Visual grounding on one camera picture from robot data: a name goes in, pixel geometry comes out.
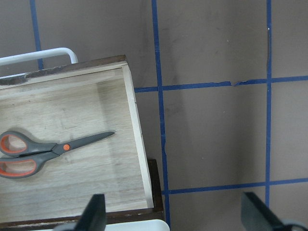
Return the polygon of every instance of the wood grain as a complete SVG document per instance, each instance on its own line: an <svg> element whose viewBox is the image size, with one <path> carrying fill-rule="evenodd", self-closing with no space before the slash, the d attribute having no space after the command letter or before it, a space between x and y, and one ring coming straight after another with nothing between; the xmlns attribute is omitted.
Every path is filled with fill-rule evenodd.
<svg viewBox="0 0 308 231"><path fill-rule="evenodd" d="M138 118L128 103L130 74L111 69L0 90L1 132L16 130L39 142L115 132L48 161L34 176L0 178L0 222L77 216L94 193L105 194L108 212L152 206L144 147L133 128Z"/></svg>

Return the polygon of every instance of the scissors handle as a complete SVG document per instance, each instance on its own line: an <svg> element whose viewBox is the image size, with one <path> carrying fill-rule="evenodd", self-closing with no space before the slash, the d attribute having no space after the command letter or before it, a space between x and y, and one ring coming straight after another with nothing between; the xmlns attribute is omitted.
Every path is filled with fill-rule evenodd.
<svg viewBox="0 0 308 231"><path fill-rule="evenodd" d="M19 158L0 158L0 176L24 178L36 174L44 163L58 157L54 152L39 153Z"/></svg>
<svg viewBox="0 0 308 231"><path fill-rule="evenodd" d="M0 135L0 150L6 155L21 155L49 152L56 143L37 143L17 131L6 131Z"/></svg>

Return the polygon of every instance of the dark wooden edge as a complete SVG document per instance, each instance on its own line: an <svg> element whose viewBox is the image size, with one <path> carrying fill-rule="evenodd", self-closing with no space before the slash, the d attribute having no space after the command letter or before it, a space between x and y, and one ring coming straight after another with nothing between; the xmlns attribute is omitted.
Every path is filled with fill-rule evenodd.
<svg viewBox="0 0 308 231"><path fill-rule="evenodd" d="M96 60L82 62L82 63L57 66L57 67L50 68L50 69L44 69L44 70L39 70L39 71L36 71L36 72L26 73L26 74L21 75L21 76L0 79L0 85L5 85L5 86L7 86L7 85L17 85L17 84L22 84L22 83L27 82L27 80L30 79L30 78L37 78L37 77L41 77L41 76L59 74L59 73L63 73L63 72L85 69L85 68L89 68L89 67L118 63L118 62L122 62L122 61L126 61L126 60L127 59L126 59L125 55L118 55L118 56L113 56L113 57L108 57L108 58L103 58L103 59L96 59Z"/></svg>
<svg viewBox="0 0 308 231"><path fill-rule="evenodd" d="M122 222L160 219L165 220L163 199L156 160L148 160L149 172L152 184L154 208L136 209L107 213L107 224ZM28 231L53 229L55 226L78 221L80 216L51 218L42 220L27 220L17 222L0 223L0 231Z"/></svg>

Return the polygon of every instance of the scissors blade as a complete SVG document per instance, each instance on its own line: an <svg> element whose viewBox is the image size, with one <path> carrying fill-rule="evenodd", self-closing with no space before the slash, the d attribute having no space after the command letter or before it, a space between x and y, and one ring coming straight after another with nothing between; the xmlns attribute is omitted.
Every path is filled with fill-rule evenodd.
<svg viewBox="0 0 308 231"><path fill-rule="evenodd" d="M80 148L80 147L85 146L87 144L94 143L96 141L100 141L102 139L105 139L105 138L107 138L107 137L109 137L113 134L114 134L113 131L108 131L108 132L103 132L103 133L96 134L96 135L93 135L93 136L87 136L87 137L84 137L84 138L80 138L80 139L77 139L77 140L74 140L74 141L61 143L61 144L56 145L52 149L52 151L54 153L58 154L58 155L61 155L61 154L66 153L70 150L73 150L75 148Z"/></svg>

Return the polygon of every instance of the wooden tray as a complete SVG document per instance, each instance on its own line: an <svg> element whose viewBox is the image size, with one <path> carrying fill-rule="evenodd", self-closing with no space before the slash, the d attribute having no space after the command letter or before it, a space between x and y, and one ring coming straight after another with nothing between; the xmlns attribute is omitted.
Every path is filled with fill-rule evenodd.
<svg viewBox="0 0 308 231"><path fill-rule="evenodd" d="M80 215L104 193L107 212L153 207L131 74L125 56L0 79L0 132L65 142L115 135L48 161L28 178L0 178L0 222Z"/></svg>

